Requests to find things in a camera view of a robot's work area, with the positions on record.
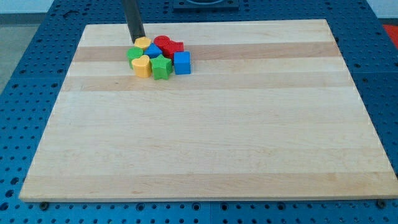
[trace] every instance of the wood grain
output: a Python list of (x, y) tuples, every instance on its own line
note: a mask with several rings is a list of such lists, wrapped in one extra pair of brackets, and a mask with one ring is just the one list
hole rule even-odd
[(135, 77), (124, 56), (126, 25), (87, 26), (21, 199), (398, 197), (326, 21), (145, 28), (149, 37), (183, 40), (192, 74)]

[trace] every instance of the blue table surface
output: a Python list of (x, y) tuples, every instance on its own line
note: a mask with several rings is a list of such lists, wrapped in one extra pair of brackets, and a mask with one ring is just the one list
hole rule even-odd
[[(398, 53), (367, 2), (239, 4), (238, 11), (173, 12), (171, 0), (141, 0), (140, 8), (144, 22), (326, 19), (397, 173)], [(119, 1), (54, 1), (0, 96), (0, 223), (398, 223), (398, 200), (50, 203), (46, 210), (21, 202), (19, 191), (81, 33), (87, 24), (119, 23), (125, 23)]]

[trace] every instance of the colorful block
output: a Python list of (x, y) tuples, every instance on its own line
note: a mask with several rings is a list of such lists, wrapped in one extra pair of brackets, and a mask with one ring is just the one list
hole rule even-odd
[(174, 42), (170, 41), (169, 45), (166, 45), (163, 50), (164, 57), (167, 57), (172, 60), (174, 63), (174, 53), (175, 52), (183, 52), (184, 51), (184, 43), (183, 42)]
[(144, 52), (144, 54), (148, 55), (149, 58), (156, 58), (157, 56), (162, 54), (162, 51), (155, 44), (150, 44), (148, 49)]
[(150, 40), (148, 37), (140, 37), (136, 39), (134, 46), (139, 47), (142, 50), (146, 50), (150, 46), (151, 42), (152, 40)]
[(174, 70), (176, 75), (191, 74), (191, 55), (190, 52), (174, 53)]
[(158, 57), (151, 59), (150, 62), (152, 64), (152, 71), (154, 73), (155, 80), (169, 79), (169, 75), (173, 71), (171, 59), (165, 58), (163, 55), (159, 55)]
[(150, 66), (150, 59), (148, 55), (143, 55), (140, 58), (134, 59), (131, 64), (134, 68), (136, 76), (140, 78), (148, 78), (152, 75), (152, 68)]
[(156, 46), (158, 46), (158, 48), (160, 48), (161, 51), (163, 51), (163, 50), (164, 50), (164, 47), (167, 46), (169, 43), (170, 43), (170, 38), (167, 37), (167, 36), (165, 36), (165, 35), (157, 36), (157, 37), (154, 39), (154, 44), (155, 44)]
[(127, 59), (129, 60), (130, 68), (132, 69), (131, 61), (136, 58), (140, 58), (144, 54), (144, 51), (139, 47), (132, 47), (127, 51)]

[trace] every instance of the green star block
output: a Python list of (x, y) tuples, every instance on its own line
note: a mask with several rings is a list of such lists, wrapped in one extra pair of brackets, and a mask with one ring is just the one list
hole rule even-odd
[(127, 59), (129, 60), (130, 68), (132, 69), (131, 61), (140, 58), (144, 55), (144, 50), (139, 47), (132, 47), (127, 51)]
[(159, 55), (158, 57), (151, 59), (150, 62), (152, 64), (152, 72), (154, 73), (155, 80), (169, 80), (169, 75), (173, 71), (171, 59), (165, 58), (163, 55)]

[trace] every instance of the black pole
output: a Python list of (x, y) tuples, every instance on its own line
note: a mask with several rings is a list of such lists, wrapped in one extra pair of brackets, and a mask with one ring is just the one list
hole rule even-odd
[(126, 16), (127, 26), (130, 31), (131, 40), (134, 43), (137, 38), (145, 37), (144, 26), (142, 25), (141, 15), (137, 0), (122, 0), (124, 15)]

